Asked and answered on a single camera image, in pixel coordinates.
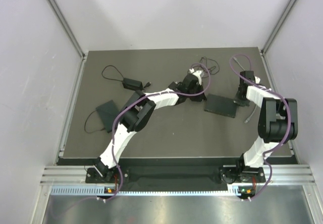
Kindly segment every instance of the black cable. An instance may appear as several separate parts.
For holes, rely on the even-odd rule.
[[[218,62],[216,60],[208,59],[207,57],[201,57],[201,59],[199,61],[200,64],[203,64],[203,60],[205,61],[205,66],[207,67],[207,69],[209,70],[211,75],[215,75],[220,71],[220,65],[218,64]],[[213,65],[212,67],[208,68],[207,61],[212,61],[216,65]],[[197,68],[197,70],[199,70],[201,68],[201,66],[195,66],[193,68]],[[207,77],[208,77],[208,74],[206,74],[204,77],[202,77],[202,79],[206,79]]]
[[[109,80],[114,80],[114,81],[122,82],[122,80],[107,78],[107,77],[105,77],[105,76],[103,75],[104,71],[105,71],[108,67],[113,67],[113,68],[115,68],[115,69],[118,71],[118,73],[121,75],[122,79],[124,79],[124,78],[125,78],[125,77],[123,77],[122,73],[121,73],[121,72],[120,72],[120,71],[119,71],[115,66],[113,66],[113,65],[108,65],[108,66],[106,66],[106,67],[102,70],[102,73],[101,73],[102,77],[104,77],[105,79],[109,79]]]
[[[86,118],[85,123],[84,123],[84,131],[85,131],[86,133],[88,133],[88,134],[92,134],[92,133],[94,133],[94,132],[100,132],[100,131],[104,131],[104,130],[105,130],[105,128],[104,128],[104,127],[103,127],[102,129],[94,130],[94,131],[92,131],[92,132],[88,132],[88,131],[86,130],[86,123],[87,123],[87,120],[90,118],[90,116],[91,116],[94,112],[96,112],[96,110],[92,111],[92,112],[89,114],[89,116]]]
[[[142,91],[146,93],[146,88],[148,88],[151,85],[150,82],[146,83],[145,86],[143,87]]]

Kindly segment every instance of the enclosure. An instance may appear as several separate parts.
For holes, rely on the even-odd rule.
[[[0,1],[2,223],[323,223],[322,0]],[[159,92],[206,59],[208,100],[154,111],[121,155],[118,197],[97,200],[114,183],[88,182],[112,140],[95,110],[113,100],[120,111],[134,93],[106,78]],[[235,97],[230,60],[297,100],[297,138],[268,158],[272,180],[251,202],[239,184],[204,179],[258,136],[254,104],[205,112],[210,95]]]

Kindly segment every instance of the aluminum frame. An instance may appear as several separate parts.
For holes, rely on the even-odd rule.
[[[77,53],[80,55],[80,57],[84,57],[85,53],[83,52],[80,44],[78,43],[78,41],[76,40],[69,24],[67,23],[65,17],[63,16],[63,13],[61,12],[59,6],[57,5],[55,0],[47,0],[47,2],[49,3],[50,7],[52,8],[54,14],[56,15],[58,21],[60,22],[62,28],[64,29],[64,31],[66,32],[68,38],[71,40],[71,43],[73,44],[75,50],[77,51]]]
[[[79,72],[76,78],[74,90],[69,104],[66,122],[60,139],[60,144],[59,144],[60,147],[58,149],[58,154],[57,154],[57,158],[58,158],[59,156],[63,156],[64,154],[67,134],[69,131],[69,127],[70,127],[70,123],[71,123],[71,119],[74,111],[74,106],[75,106],[78,90],[80,87],[81,78],[83,75],[86,56],[82,48],[80,47],[77,39],[75,38],[72,30],[70,29],[56,1],[55,0],[47,0],[47,1],[51,6],[51,8],[53,9],[53,12],[58,18],[67,36],[71,40],[73,46],[75,47],[75,50],[78,52],[80,57],[82,57],[82,63],[80,65]],[[270,48],[272,42],[274,41],[276,35],[280,31],[282,25],[286,21],[287,17],[289,16],[296,2],[297,0],[289,0],[280,19],[278,20],[276,26],[274,27],[269,38],[267,39],[263,49],[261,50],[261,57],[263,59],[271,86],[274,90],[277,90],[277,87],[272,77],[272,73],[268,66],[265,54]],[[315,180],[310,171],[310,167],[308,165],[273,165],[273,169],[274,169],[273,179],[270,185],[302,185],[315,223],[322,223],[323,222],[322,199],[319,195],[317,186],[315,184]],[[267,176],[268,168],[264,167],[264,171],[265,171],[266,177],[268,177]],[[37,203],[35,205],[35,209],[34,209],[32,218],[30,220],[30,223],[42,223],[44,214],[45,214],[45,209],[47,207],[49,195],[52,192],[53,186],[57,186],[58,184],[64,184],[64,185],[67,184],[69,186],[75,186],[75,187],[90,186],[90,185],[99,186],[95,184],[86,184],[85,177],[86,177],[86,172],[83,166],[46,167],[40,183]]]

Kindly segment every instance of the black bracket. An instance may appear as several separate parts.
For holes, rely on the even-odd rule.
[[[253,71],[242,71],[240,75],[244,78],[255,82],[255,76]],[[240,78],[240,84],[238,88],[238,92],[233,99],[233,102],[238,104],[239,106],[249,106],[250,100],[247,99],[247,88],[250,86],[246,81]]]
[[[203,85],[198,84],[198,78],[193,74],[187,74],[183,82],[175,83],[172,82],[169,86],[169,89],[175,92],[181,92],[184,94],[197,94],[203,91]],[[181,104],[189,98],[191,101],[201,102],[206,100],[205,94],[200,94],[198,96],[184,96],[178,95],[179,99],[176,102],[176,105]]]
[[[91,175],[91,179],[100,180],[101,181],[100,183],[108,183],[110,181],[110,179],[114,176],[115,171],[116,171],[116,167],[110,169],[106,165],[104,165],[104,163],[101,161],[100,157],[98,157],[94,161],[94,166],[95,166],[95,168],[94,167],[88,168],[87,173]]]
[[[253,168],[245,166],[243,155],[236,161],[236,166],[233,167],[221,167],[219,168],[220,178],[226,184],[233,183],[252,183],[253,180],[256,183],[265,183],[266,178],[264,175],[263,168]],[[253,197],[256,190],[250,186],[239,186],[238,196],[241,199],[248,199],[248,197]]]
[[[112,177],[115,174],[116,174],[115,169],[111,169],[109,170],[109,173],[107,173],[107,175],[103,177],[98,173],[98,171],[95,168],[89,167],[87,169],[85,182],[88,184],[112,183],[113,182]]]
[[[285,99],[291,112],[291,128],[288,140],[295,139],[298,133],[297,101]],[[258,134],[264,142],[280,142],[287,130],[287,112],[284,103],[280,99],[263,98],[259,122]]]
[[[121,111],[128,108],[131,104],[142,98],[144,95],[145,94],[140,90],[135,91],[127,103],[122,107]],[[128,132],[139,132],[147,125],[155,107],[155,102],[149,98],[146,98],[136,104],[136,106],[126,111],[120,118],[120,123],[127,128]]]

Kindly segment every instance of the metal floor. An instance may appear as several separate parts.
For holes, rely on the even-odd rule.
[[[85,133],[87,116],[111,99],[121,108],[133,94],[133,91],[124,89],[121,82],[104,79],[101,72],[105,66],[115,65],[124,77],[144,84],[150,81],[147,92],[156,92],[166,89],[172,81],[183,80],[190,65],[205,56],[220,64],[220,72],[211,77],[208,93],[233,98],[239,78],[231,71],[228,61],[238,53],[251,58],[255,75],[261,78],[262,84],[269,86],[258,48],[90,51],[64,158],[98,157],[108,146],[111,135],[105,131]],[[249,68],[244,57],[238,59],[246,69]],[[105,75],[121,79],[112,68]],[[131,139],[122,157],[237,157],[250,148],[257,137],[259,110],[248,124],[244,120],[254,105],[238,108],[235,119],[204,112],[204,105],[205,102],[187,100],[178,106],[156,110],[147,126]],[[87,129],[100,128],[102,123],[95,113],[89,119]],[[291,156],[291,152],[286,144],[273,155]]]
[[[121,196],[106,204],[86,200],[58,220],[48,211],[52,205],[52,212],[58,216],[82,198],[51,196],[43,223],[314,223],[301,186],[269,186],[252,202],[241,202],[235,196]]]

